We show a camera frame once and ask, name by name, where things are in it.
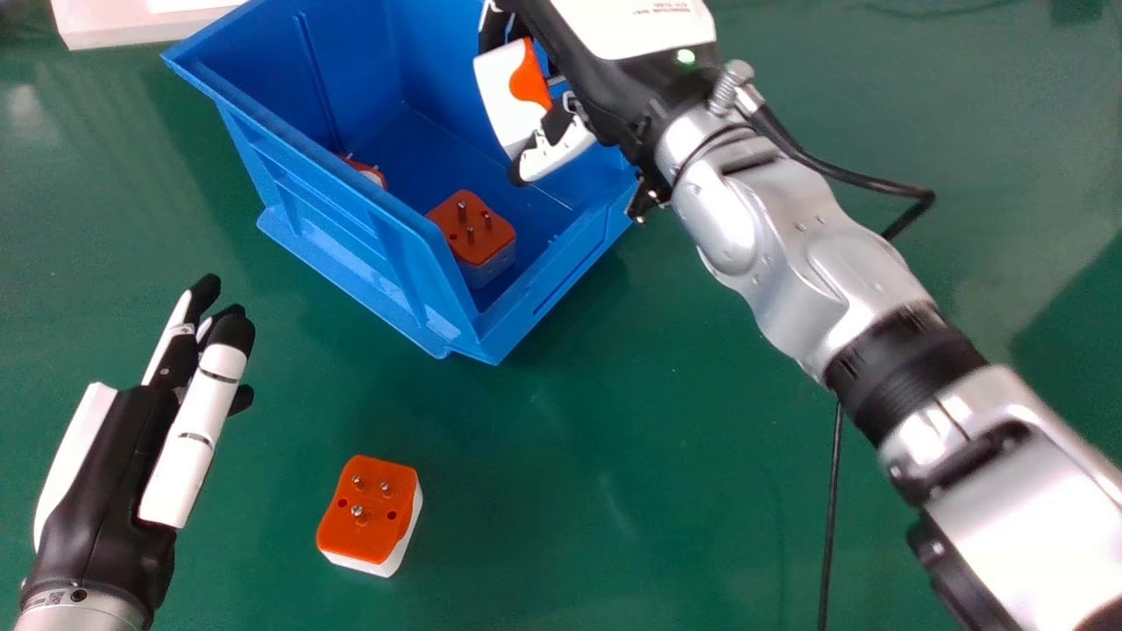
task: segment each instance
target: bin floor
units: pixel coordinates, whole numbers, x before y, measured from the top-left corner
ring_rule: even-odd
[[[460,190],[468,190],[505,217],[517,232],[515,264],[479,290],[476,308],[486,310],[568,228],[577,213],[536,188],[518,189],[506,164],[444,130],[402,103],[395,116],[366,139],[347,147],[355,159],[377,165],[389,192],[424,214]]]

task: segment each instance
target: blue storage box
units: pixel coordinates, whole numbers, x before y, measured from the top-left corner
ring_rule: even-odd
[[[261,230],[433,356],[498,364],[627,228],[635,179],[597,146],[537,186],[507,182],[471,65],[480,9],[251,0],[164,58],[218,104]],[[514,266],[481,290],[424,217],[461,189],[517,231]]]

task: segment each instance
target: screw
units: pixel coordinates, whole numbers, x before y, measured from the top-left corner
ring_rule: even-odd
[[[755,76],[756,72],[747,62],[733,60],[725,64],[725,72],[720,73],[720,79],[712,88],[712,95],[709,97],[709,113],[719,118],[728,116],[728,110],[736,101],[736,89]]]

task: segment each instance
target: green table surface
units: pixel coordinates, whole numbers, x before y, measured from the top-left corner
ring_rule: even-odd
[[[802,143],[927,183],[899,241],[945,311],[1122,458],[1122,2],[717,0]],[[258,232],[219,117],[164,46],[70,53],[0,0],[0,620],[85,384],[128,386],[219,273],[258,342],[157,629],[810,629],[833,402],[665,212],[499,367],[430,358]],[[881,227],[899,200],[838,189]],[[355,454],[416,467],[389,580],[314,536]],[[913,513],[847,429],[831,628],[951,629]]]

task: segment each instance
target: robotic arm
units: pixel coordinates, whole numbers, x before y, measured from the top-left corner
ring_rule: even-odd
[[[791,139],[747,64],[723,67],[701,0],[489,1],[476,70],[493,120],[487,57],[532,51],[524,37],[637,168],[629,214],[669,202],[766,339],[838,396],[919,511],[909,546],[964,628],[1122,629],[1122,473],[846,216],[822,176],[839,170]]]
[[[140,385],[90,384],[35,512],[17,631],[141,631],[163,604],[183,528],[240,385],[254,324],[208,275],[180,299]]]

